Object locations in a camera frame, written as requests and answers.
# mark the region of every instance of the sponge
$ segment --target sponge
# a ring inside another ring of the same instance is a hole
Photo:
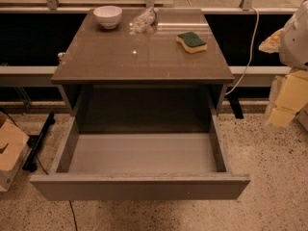
[[[176,41],[181,43],[183,48],[191,54],[207,49],[206,42],[202,41],[201,38],[193,32],[177,35]]]

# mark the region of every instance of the brown tabletop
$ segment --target brown tabletop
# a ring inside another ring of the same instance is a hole
[[[88,13],[52,77],[54,84],[227,84],[233,76],[201,10],[159,9],[156,29],[132,33],[140,9],[123,9],[113,30]],[[187,53],[175,41],[195,32],[207,51]]]

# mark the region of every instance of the white bowl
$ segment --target white bowl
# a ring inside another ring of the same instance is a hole
[[[113,29],[122,18],[122,8],[117,6],[103,6],[94,10],[97,22],[106,29]]]

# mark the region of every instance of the black wire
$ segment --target black wire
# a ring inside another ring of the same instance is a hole
[[[41,169],[45,172],[45,174],[48,175],[48,172],[47,172],[46,169],[42,166],[42,164],[41,164],[41,162],[40,162],[40,160],[39,160],[38,155],[36,155],[36,157],[37,157],[37,160],[38,160],[38,163],[39,163]],[[69,200],[68,202],[69,202],[69,206],[70,206],[71,212],[72,212],[72,214],[73,214],[74,224],[75,224],[75,230],[78,231],[78,226],[77,226],[77,221],[76,221],[76,216],[75,216],[73,204],[72,204],[72,202],[71,202],[70,200]]]
[[[18,127],[18,125],[16,124],[16,122],[13,120],[13,118],[8,114],[6,113],[6,111],[3,109],[3,108],[0,108],[0,112],[2,112],[4,115],[6,115],[12,122],[13,124]]]

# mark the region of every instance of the terrazzo floor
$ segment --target terrazzo floor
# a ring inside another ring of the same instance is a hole
[[[13,115],[35,134],[46,115]],[[55,115],[41,163],[51,167],[68,122]],[[251,182],[237,200],[73,201],[78,230],[308,230],[308,132],[294,122],[284,131],[268,132],[263,114],[235,119],[219,115],[224,146],[234,173]],[[17,173],[8,192],[0,193],[0,230],[75,230],[69,202],[45,200],[29,183],[34,173]]]

